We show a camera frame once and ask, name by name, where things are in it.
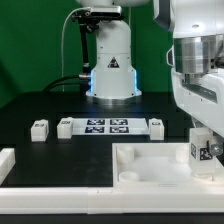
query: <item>black tabletop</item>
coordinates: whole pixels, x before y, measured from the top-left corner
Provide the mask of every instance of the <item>black tabletop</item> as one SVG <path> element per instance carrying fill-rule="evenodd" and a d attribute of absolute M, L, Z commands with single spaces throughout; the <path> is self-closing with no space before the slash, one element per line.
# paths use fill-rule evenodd
<path fill-rule="evenodd" d="M 0 150 L 14 147 L 16 165 L 1 187 L 111 187 L 112 143 L 148 143 L 149 136 L 73 136 L 57 139 L 61 118 L 157 118 L 163 142 L 188 142 L 191 118 L 176 107 L 172 94 L 147 93 L 123 107 L 86 102 L 78 93 L 27 93 L 0 110 Z M 35 120 L 49 121 L 45 143 L 32 143 Z M 0 223 L 223 223 L 223 214 L 1 215 Z"/>

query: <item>white block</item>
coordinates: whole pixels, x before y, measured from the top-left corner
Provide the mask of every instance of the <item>white block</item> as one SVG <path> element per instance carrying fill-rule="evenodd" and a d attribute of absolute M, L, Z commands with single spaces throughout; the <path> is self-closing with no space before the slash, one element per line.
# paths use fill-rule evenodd
<path fill-rule="evenodd" d="M 164 125 L 162 120 L 149 120 L 149 134 L 151 140 L 164 140 Z"/>
<path fill-rule="evenodd" d="M 123 194 L 113 188 L 89 188 L 88 214 L 119 214 L 123 210 Z"/>
<path fill-rule="evenodd" d="M 14 149 L 2 149 L 0 152 L 0 185 L 15 165 Z"/>
<path fill-rule="evenodd" d="M 44 142 L 49 133 L 49 125 L 47 120 L 35 121 L 31 128 L 32 142 Z"/>
<path fill-rule="evenodd" d="M 59 139 L 71 139 L 73 132 L 74 119 L 72 117 L 62 118 L 57 126 Z"/>

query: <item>black cable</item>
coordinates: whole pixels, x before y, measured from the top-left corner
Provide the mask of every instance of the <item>black cable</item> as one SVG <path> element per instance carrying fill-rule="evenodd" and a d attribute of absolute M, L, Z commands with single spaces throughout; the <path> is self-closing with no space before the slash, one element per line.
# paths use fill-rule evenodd
<path fill-rule="evenodd" d="M 91 68 L 89 65 L 89 53 L 88 53 L 88 45 L 86 40 L 86 24 L 79 24 L 80 34 L 81 34 L 81 44 L 82 44 L 82 60 L 83 60 L 83 73 L 90 73 Z"/>
<path fill-rule="evenodd" d="M 44 92 L 50 92 L 53 88 L 58 87 L 58 86 L 69 86 L 69 85 L 80 85 L 79 83 L 58 83 L 54 84 L 48 89 L 46 89 Z"/>
<path fill-rule="evenodd" d="M 59 83 L 59 82 L 62 82 L 62 81 L 65 81 L 65 80 L 69 80 L 69 79 L 78 79 L 79 76 L 78 75 L 73 75 L 73 76 L 66 76 L 66 77 L 63 77 L 63 78 L 60 78 L 60 79 L 56 79 L 55 81 L 51 82 L 49 85 L 47 85 L 44 89 L 43 89 L 43 92 L 47 92 L 47 90 L 49 88 L 51 88 L 51 86 Z"/>

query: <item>white plastic fixture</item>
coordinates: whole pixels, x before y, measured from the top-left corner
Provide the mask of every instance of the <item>white plastic fixture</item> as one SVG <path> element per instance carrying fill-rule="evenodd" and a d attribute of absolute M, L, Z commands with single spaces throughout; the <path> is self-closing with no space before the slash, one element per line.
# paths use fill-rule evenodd
<path fill-rule="evenodd" d="M 15 163 L 15 150 L 13 148 L 5 148 L 0 151 L 0 185 Z"/>
<path fill-rule="evenodd" d="M 134 160 L 122 164 L 125 146 Z M 214 178 L 196 177 L 176 160 L 186 148 L 189 157 L 187 143 L 113 144 L 113 187 L 0 188 L 0 214 L 224 212 L 223 166 L 215 159 Z"/>

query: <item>green wall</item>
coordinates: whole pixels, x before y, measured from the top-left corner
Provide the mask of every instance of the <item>green wall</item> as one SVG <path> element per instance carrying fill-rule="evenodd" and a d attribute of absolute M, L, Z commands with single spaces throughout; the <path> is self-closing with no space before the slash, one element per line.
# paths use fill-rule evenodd
<path fill-rule="evenodd" d="M 75 0 L 0 1 L 0 106 L 23 92 L 41 91 L 61 77 L 61 30 L 68 13 L 77 7 Z M 166 92 L 171 90 L 165 59 L 171 34 L 155 24 L 152 11 L 152 3 L 132 9 L 132 61 L 141 90 Z M 94 66 L 94 35 L 88 36 L 88 42 Z M 81 65 L 78 25 L 70 22 L 65 75 L 78 74 Z"/>

